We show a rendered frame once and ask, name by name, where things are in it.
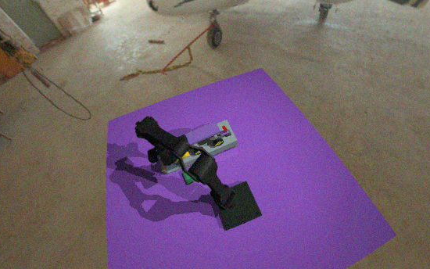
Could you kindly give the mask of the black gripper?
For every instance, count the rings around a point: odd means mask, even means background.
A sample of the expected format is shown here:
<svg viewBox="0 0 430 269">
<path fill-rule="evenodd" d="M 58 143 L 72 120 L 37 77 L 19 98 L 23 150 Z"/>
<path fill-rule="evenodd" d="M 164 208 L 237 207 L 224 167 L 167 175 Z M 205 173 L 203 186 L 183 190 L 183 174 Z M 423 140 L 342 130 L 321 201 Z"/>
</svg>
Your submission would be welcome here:
<svg viewBox="0 0 430 269">
<path fill-rule="evenodd" d="M 179 136 L 179 137 L 177 137 L 177 138 L 179 138 L 179 139 L 181 139 L 181 138 L 183 138 L 185 141 L 188 141 L 188 139 L 187 139 L 187 137 L 183 134 L 183 135 L 181 135 L 181 136 Z M 154 149 L 149 149 L 148 150 L 148 155 L 149 155 L 149 162 L 150 163 L 155 163 L 155 162 L 157 162 L 159 159 L 157 158 L 157 155 L 159 155 L 159 153 L 158 153 L 158 151 L 163 151 L 164 150 L 164 147 L 163 146 L 161 146 L 161 147 L 159 147 L 159 148 L 154 148 Z"/>
</svg>

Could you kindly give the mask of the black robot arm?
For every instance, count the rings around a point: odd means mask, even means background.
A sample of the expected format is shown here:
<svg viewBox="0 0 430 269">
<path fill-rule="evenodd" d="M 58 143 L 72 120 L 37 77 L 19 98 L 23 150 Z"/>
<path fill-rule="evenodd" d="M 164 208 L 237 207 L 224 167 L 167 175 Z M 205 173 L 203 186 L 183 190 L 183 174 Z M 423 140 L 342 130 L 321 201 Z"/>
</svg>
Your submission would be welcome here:
<svg viewBox="0 0 430 269">
<path fill-rule="evenodd" d="M 138 138 L 144 138 L 156 148 L 164 147 L 163 151 L 158 151 L 164 166 L 176 163 L 179 159 L 182 170 L 194 181 L 201 182 L 212 190 L 211 196 L 214 202 L 223 210 L 235 207 L 235 197 L 237 193 L 228 185 L 224 185 L 217 176 L 217 163 L 204 148 L 190 145 L 183 138 L 179 139 L 171 133 L 160 128 L 158 121 L 152 117 L 146 117 L 142 122 L 136 123 L 136 134 Z M 182 157 L 189 150 L 199 150 L 202 154 L 186 170 Z"/>
</svg>

